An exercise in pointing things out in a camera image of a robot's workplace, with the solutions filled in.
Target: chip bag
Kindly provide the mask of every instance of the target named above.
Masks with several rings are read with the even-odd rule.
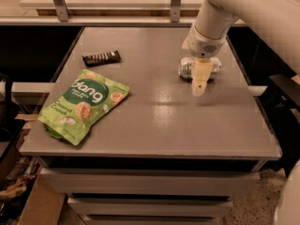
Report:
[[[128,86],[84,69],[63,96],[40,111],[37,120],[54,138],[78,145],[91,126],[128,92]]]

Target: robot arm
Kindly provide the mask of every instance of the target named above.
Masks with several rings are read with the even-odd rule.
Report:
[[[237,19],[243,20],[282,60],[300,74],[300,7],[292,0],[204,0],[192,24],[187,44],[196,63],[193,94],[206,85],[207,59],[218,54]]]

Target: drawer front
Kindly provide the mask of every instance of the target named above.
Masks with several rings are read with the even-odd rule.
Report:
[[[88,225],[212,225],[213,219],[196,217],[110,217],[88,216]]]
[[[233,208],[232,202],[167,199],[69,198],[67,202],[77,214],[106,216],[222,218]]]
[[[255,172],[42,169],[57,192],[190,196],[241,195],[259,180]]]

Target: metal post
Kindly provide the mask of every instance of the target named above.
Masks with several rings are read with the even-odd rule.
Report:
[[[65,0],[53,0],[58,20],[66,22],[68,20],[68,9]]]
[[[178,23],[180,19],[181,0],[171,0],[170,20]]]

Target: floor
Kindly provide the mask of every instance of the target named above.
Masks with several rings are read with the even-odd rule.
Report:
[[[0,16],[37,16],[33,9],[22,9],[20,0],[0,0]],[[216,219],[217,225],[272,225],[280,191],[285,185],[283,171],[260,172],[260,181],[247,194],[233,197],[233,209]],[[83,221],[65,203],[58,225],[83,225]]]

